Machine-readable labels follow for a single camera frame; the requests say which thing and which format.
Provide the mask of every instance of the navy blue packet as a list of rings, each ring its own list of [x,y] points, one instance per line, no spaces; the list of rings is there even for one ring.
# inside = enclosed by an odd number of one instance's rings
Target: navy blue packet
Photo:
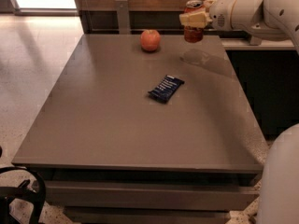
[[[185,84],[185,81],[166,75],[154,90],[149,91],[149,96],[159,102],[167,103],[182,84]]]

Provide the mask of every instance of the floor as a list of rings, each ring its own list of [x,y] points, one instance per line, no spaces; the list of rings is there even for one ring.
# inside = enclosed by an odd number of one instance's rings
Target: floor
[[[0,167],[11,161],[40,107],[82,36],[78,17],[16,17],[0,14]],[[24,174],[1,175],[0,186],[19,185]],[[228,224],[248,224],[256,200],[244,212],[231,212]],[[15,204],[21,210],[26,206]],[[26,223],[26,212],[18,213]],[[73,223],[63,208],[45,204],[41,222]]]

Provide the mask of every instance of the table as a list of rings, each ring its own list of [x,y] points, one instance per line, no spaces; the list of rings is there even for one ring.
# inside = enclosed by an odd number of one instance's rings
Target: table
[[[167,104],[148,91],[185,81]],[[257,197],[267,145],[217,36],[84,35],[13,163],[88,223],[223,223]]]

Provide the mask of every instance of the red apple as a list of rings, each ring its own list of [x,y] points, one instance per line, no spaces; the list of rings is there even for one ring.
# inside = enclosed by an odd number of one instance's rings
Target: red apple
[[[156,30],[146,30],[140,36],[142,49],[146,51],[155,51],[159,47],[160,34]]]

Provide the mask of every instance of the gray tabletop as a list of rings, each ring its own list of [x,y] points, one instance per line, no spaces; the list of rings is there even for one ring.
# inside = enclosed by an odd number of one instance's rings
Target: gray tabletop
[[[148,96],[185,81],[167,104]],[[261,172],[266,143],[217,36],[84,35],[13,163],[38,167]]]

